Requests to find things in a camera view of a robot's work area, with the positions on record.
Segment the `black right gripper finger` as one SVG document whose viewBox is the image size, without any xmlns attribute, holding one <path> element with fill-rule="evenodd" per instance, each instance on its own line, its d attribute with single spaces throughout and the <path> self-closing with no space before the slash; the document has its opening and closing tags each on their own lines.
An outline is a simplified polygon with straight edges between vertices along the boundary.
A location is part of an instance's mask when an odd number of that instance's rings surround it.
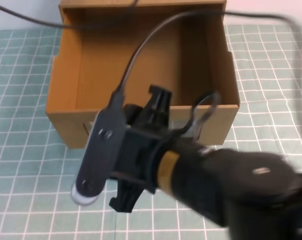
<svg viewBox="0 0 302 240">
<path fill-rule="evenodd" d="M 141 127 L 168 127 L 172 92 L 150 85 L 151 97 L 140 113 Z"/>
</svg>

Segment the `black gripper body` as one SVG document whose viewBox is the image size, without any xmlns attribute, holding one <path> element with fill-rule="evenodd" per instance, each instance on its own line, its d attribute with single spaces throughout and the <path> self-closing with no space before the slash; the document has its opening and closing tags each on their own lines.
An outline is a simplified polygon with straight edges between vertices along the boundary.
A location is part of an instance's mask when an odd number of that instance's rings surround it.
<svg viewBox="0 0 302 240">
<path fill-rule="evenodd" d="M 122 125 L 115 134 L 117 160 L 110 174 L 117 180 L 118 195 L 154 194 L 159 188 L 157 175 L 168 146 L 171 130 L 167 124 Z"/>
</svg>

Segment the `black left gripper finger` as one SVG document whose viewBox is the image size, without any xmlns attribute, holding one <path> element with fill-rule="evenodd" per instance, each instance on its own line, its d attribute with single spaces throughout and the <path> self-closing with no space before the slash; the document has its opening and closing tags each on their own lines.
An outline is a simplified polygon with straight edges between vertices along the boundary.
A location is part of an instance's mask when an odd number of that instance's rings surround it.
<svg viewBox="0 0 302 240">
<path fill-rule="evenodd" d="M 117 195 L 110 199 L 109 206 L 118 213 L 131 213 L 143 191 L 139 184 L 118 180 Z"/>
</svg>

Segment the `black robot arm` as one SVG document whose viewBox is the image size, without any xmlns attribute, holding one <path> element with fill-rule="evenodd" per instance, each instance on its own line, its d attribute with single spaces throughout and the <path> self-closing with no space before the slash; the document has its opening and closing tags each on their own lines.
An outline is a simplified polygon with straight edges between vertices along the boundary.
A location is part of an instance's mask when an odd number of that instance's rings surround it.
<svg viewBox="0 0 302 240">
<path fill-rule="evenodd" d="M 302 173 L 271 152 L 218 150 L 169 129 L 171 92 L 149 88 L 144 107 L 123 107 L 128 129 L 111 177 L 110 207 L 131 213 L 144 190 L 166 194 L 233 240 L 302 240 Z"/>
</svg>

